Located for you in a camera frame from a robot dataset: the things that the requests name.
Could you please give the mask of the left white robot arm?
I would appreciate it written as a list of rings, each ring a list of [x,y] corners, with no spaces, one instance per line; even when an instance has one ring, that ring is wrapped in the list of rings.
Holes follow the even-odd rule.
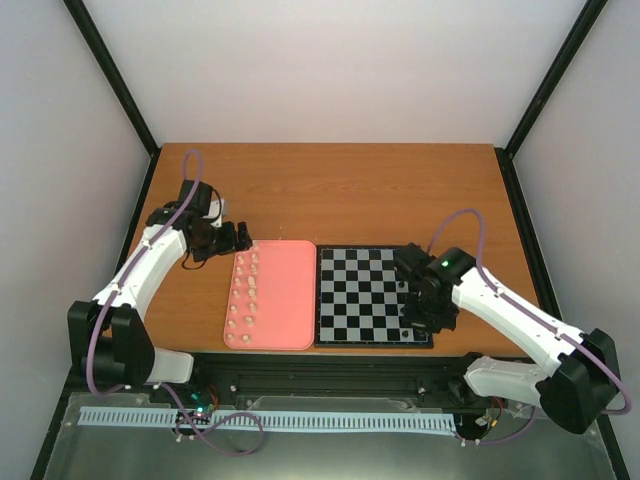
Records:
[[[227,203],[211,185],[185,180],[177,200],[148,216],[141,239],[114,278],[89,301],[67,313],[72,366],[90,387],[173,383],[186,402],[201,400],[208,378],[185,352],[153,345],[144,326],[148,307],[179,260],[204,265],[216,256],[252,246],[244,222],[226,220]]]

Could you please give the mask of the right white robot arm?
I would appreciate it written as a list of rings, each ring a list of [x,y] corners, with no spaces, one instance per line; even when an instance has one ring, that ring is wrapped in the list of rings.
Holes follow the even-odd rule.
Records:
[[[410,243],[395,252],[393,265],[408,289],[405,327],[454,330],[467,311],[528,355],[528,363],[471,355],[462,379],[474,395],[535,406],[562,429],[583,434],[621,393],[616,346],[607,333],[585,333],[545,313],[467,252],[451,248],[435,257]]]

